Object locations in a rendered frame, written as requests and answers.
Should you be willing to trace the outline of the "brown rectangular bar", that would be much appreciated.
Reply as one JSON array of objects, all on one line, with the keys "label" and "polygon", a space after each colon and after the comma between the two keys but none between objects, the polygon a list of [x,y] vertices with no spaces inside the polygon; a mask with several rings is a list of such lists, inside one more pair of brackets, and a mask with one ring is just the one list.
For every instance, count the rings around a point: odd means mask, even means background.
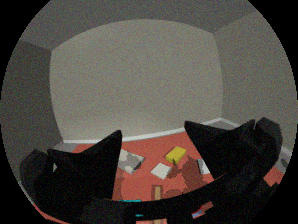
[{"label": "brown rectangular bar", "polygon": [[[156,197],[154,197],[154,201],[161,200],[161,186],[154,186],[154,190],[156,190]],[[154,220],[154,224],[161,224],[161,220]]]}]

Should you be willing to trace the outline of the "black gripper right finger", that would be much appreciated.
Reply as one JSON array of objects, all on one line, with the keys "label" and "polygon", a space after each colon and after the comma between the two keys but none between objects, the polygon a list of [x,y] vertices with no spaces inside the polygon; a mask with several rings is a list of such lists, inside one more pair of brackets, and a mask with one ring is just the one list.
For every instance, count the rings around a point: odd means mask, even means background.
[{"label": "black gripper right finger", "polygon": [[255,120],[241,125],[234,129],[208,127],[205,124],[194,123],[194,121],[185,120],[185,132],[188,133],[190,141],[196,145],[198,153],[202,156],[206,167],[209,168],[210,175],[214,180],[225,175],[226,165],[229,164],[231,157],[242,136],[247,135],[254,129]]}]

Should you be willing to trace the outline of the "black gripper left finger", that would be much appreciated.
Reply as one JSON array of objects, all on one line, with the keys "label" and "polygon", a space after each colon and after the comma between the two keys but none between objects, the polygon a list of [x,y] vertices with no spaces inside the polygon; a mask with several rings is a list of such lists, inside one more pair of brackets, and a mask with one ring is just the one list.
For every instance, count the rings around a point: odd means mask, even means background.
[{"label": "black gripper left finger", "polygon": [[84,152],[68,153],[51,148],[47,149],[47,153],[56,167],[77,172],[86,183],[104,196],[102,198],[112,200],[121,144],[122,135],[118,129]]}]

